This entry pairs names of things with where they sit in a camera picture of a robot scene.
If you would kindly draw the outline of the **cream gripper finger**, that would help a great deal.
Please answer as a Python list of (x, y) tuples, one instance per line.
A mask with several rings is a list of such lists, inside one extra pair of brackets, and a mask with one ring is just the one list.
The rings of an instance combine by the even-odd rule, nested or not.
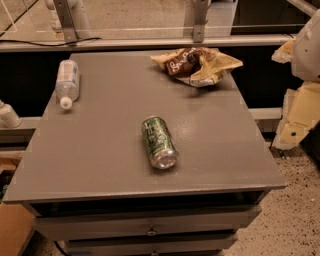
[(291, 62), (293, 59), (294, 43), (295, 39), (288, 40), (281, 47), (274, 51), (271, 59), (281, 64)]

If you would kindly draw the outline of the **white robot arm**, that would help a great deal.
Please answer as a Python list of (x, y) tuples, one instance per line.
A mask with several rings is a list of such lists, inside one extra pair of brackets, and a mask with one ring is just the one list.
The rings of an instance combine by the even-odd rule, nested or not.
[(290, 150), (320, 122), (320, 10), (271, 59), (282, 64), (290, 62), (292, 75), (303, 81), (297, 90), (287, 90), (273, 140), (275, 148)]

